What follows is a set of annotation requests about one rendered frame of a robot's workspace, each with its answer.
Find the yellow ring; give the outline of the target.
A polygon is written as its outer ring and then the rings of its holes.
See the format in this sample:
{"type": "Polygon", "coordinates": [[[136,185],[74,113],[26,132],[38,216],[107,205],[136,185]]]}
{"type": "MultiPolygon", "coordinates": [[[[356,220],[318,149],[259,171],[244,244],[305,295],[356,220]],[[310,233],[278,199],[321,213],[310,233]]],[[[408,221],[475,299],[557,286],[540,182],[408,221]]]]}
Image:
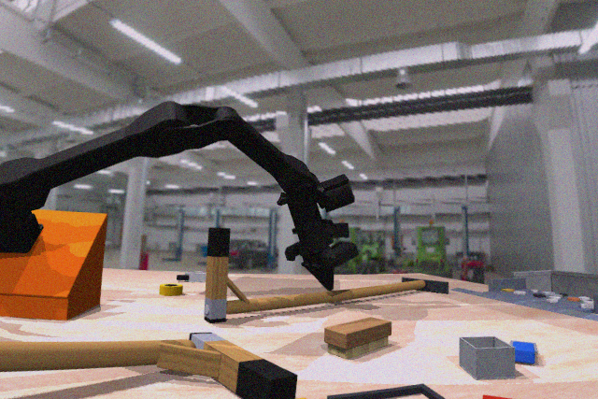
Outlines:
{"type": "Polygon", "coordinates": [[[182,295],[183,285],[181,284],[163,284],[160,285],[159,294],[163,296],[182,295]]]}

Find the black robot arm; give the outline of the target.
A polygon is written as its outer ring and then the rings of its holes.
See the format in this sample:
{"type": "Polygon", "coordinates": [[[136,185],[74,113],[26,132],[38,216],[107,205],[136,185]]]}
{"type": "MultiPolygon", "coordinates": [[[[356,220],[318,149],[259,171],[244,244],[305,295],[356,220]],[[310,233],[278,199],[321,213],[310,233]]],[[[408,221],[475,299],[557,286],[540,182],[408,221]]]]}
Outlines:
{"type": "Polygon", "coordinates": [[[323,182],[306,164],[278,150],[231,107],[163,102],[131,124],[43,159],[23,157],[0,164],[0,252],[27,253],[44,228],[33,210],[50,190],[135,157],[162,158],[228,140],[271,174],[284,192],[294,224],[353,204],[345,174],[323,182]],[[196,125],[196,126],[191,126],[196,125]]]}

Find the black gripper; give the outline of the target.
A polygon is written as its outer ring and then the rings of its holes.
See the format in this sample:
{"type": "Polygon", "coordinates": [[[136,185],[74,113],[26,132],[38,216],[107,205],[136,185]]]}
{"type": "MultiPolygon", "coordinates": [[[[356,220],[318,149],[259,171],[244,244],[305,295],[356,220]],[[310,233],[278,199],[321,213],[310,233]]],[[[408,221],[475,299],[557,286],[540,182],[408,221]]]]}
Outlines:
{"type": "Polygon", "coordinates": [[[285,249],[287,261],[294,261],[295,256],[303,257],[301,265],[311,273],[326,289],[334,288],[334,268],[358,256],[356,245],[352,242],[328,239],[324,225],[328,224],[321,216],[312,221],[295,224],[292,233],[298,235],[298,243],[285,249]]]}

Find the blue-handled scraper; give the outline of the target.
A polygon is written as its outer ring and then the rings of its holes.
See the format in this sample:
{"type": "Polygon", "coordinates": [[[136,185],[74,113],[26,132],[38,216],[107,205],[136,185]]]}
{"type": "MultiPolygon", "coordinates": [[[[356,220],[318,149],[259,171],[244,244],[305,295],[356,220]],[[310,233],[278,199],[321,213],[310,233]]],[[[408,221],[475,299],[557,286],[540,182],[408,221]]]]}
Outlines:
{"type": "Polygon", "coordinates": [[[537,353],[536,344],[532,342],[524,342],[524,341],[512,341],[510,343],[511,346],[514,346],[515,349],[515,362],[520,363],[532,363],[534,364],[535,356],[534,353],[537,353]]]}

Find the dark grey l-shaped bar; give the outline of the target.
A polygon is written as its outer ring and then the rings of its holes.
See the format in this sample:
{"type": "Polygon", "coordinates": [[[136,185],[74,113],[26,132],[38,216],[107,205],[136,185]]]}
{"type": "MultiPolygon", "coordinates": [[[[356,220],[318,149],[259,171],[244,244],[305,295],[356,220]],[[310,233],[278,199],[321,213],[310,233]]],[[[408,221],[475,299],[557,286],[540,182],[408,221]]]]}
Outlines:
{"type": "Polygon", "coordinates": [[[436,393],[433,389],[430,389],[423,383],[391,389],[328,395],[327,399],[387,399],[391,397],[414,395],[417,393],[422,393],[422,395],[425,395],[429,399],[445,399],[445,397],[436,393]]]}

